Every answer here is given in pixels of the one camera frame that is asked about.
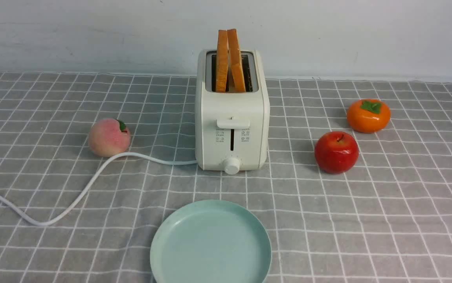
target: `orange persimmon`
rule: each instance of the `orange persimmon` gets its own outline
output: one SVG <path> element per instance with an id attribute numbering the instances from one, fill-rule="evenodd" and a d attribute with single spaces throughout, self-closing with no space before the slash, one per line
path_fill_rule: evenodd
<path id="1" fill-rule="evenodd" d="M 350 105 L 347 120 L 352 129 L 370 134 L 386 127 L 390 108 L 376 99 L 361 99 Z"/>

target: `toaster knob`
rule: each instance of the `toaster knob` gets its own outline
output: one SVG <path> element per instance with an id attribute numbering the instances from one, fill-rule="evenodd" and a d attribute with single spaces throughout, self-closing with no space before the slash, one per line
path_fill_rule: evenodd
<path id="1" fill-rule="evenodd" d="M 237 158 L 230 157 L 224 160 L 222 164 L 224 165 L 224 171 L 227 174 L 237 174 L 240 170 L 240 160 L 238 160 Z"/>

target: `peach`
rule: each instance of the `peach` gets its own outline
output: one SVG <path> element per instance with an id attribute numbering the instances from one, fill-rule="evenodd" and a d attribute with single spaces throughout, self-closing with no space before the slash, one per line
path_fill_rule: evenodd
<path id="1" fill-rule="evenodd" d="M 102 119 L 90 129 L 88 146 L 93 153 L 102 157 L 125 152 L 130 146 L 130 130 L 120 120 Z"/>

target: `bread slice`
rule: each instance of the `bread slice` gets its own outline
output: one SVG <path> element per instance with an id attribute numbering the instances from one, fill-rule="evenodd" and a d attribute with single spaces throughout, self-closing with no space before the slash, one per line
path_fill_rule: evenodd
<path id="1" fill-rule="evenodd" d="M 237 29 L 228 30 L 228 45 L 230 47 L 230 65 L 235 91 L 245 92 L 244 69 L 242 68 L 242 54 L 240 53 Z"/>
<path id="2" fill-rule="evenodd" d="M 228 81 L 228 32 L 219 30 L 215 60 L 215 91 L 225 92 Z"/>

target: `power cord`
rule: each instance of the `power cord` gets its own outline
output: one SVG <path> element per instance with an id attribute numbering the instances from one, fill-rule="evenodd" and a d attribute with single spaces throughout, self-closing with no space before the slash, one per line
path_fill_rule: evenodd
<path id="1" fill-rule="evenodd" d="M 28 223 L 30 223 L 34 226 L 41 226 L 41 227 L 49 226 L 49 225 L 54 224 L 55 222 L 59 221 L 60 219 L 62 219 L 77 205 L 77 203 L 79 203 L 81 201 L 81 199 L 90 190 L 90 187 L 93 185 L 93 183 L 98 178 L 100 173 L 102 173 L 102 171 L 107 167 L 107 165 L 109 165 L 109 163 L 111 163 L 113 160 L 123 157 L 123 156 L 135 156 L 135 157 L 144 158 L 149 161 L 153 161 L 153 162 L 164 164 L 164 165 L 190 165 L 190 164 L 197 163 L 196 160 L 193 160 L 193 161 L 165 161 L 165 160 L 160 160 L 160 159 L 157 159 L 157 158 L 154 158 L 151 156 L 147 156 L 145 154 L 133 153 L 133 152 L 123 152 L 120 154 L 116 154 L 116 155 L 112 156 L 111 158 L 109 158 L 108 160 L 106 160 L 104 162 L 104 164 L 102 164 L 100 169 L 95 173 L 95 175 L 93 175 L 93 177 L 90 179 L 90 181 L 85 186 L 83 191 L 75 198 L 75 200 L 72 202 L 72 204 L 70 204 L 70 206 L 66 210 L 64 210 L 62 213 L 60 213 L 57 217 L 53 218 L 50 221 L 46 221 L 46 222 L 40 222 L 40 221 L 32 219 L 29 215 L 27 215 L 25 212 L 23 212 L 23 210 L 19 209 L 14 203 L 5 199 L 1 195 L 0 195 L 0 201 L 2 201 L 5 205 L 9 206 L 12 210 L 14 210 L 18 215 L 20 215 Z"/>

